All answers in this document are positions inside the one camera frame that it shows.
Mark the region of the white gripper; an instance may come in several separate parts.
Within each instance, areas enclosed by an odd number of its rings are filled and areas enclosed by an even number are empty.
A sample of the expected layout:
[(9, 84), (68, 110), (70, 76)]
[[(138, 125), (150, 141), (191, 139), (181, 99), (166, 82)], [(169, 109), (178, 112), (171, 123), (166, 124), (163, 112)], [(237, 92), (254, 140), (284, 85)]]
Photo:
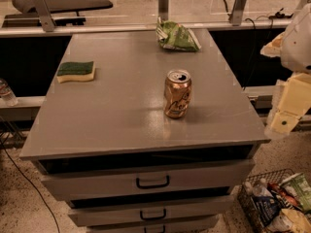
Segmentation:
[(286, 81), (278, 80), (272, 95), (272, 108), (264, 134), (272, 140), (288, 136), (311, 109), (311, 4), (306, 4), (285, 32), (264, 45), (260, 54), (280, 57), (282, 65), (293, 71)]

